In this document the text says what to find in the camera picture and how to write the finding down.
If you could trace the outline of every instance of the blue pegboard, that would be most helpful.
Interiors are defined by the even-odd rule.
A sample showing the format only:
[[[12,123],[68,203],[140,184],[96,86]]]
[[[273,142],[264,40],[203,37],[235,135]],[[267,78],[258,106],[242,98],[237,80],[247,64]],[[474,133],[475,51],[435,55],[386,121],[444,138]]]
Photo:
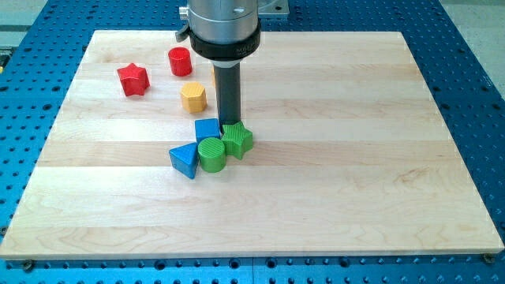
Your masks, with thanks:
[[[181,27],[167,0],[49,0],[0,76],[0,226],[15,212],[96,29]],[[505,237],[505,102],[437,1],[290,0],[264,31],[400,31]],[[497,256],[315,257],[6,263],[11,283],[505,283]]]

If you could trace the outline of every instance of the wooden board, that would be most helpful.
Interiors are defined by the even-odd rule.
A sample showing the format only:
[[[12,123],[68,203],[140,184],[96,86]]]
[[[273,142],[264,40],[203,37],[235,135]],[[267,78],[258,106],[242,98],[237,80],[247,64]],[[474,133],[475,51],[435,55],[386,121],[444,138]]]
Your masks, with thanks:
[[[269,32],[242,63],[255,147],[189,180],[170,148],[216,116],[211,64],[173,32],[98,31],[0,248],[6,259],[499,252],[503,243],[396,32]],[[144,98],[116,69],[148,67]],[[184,82],[207,87],[187,114]]]

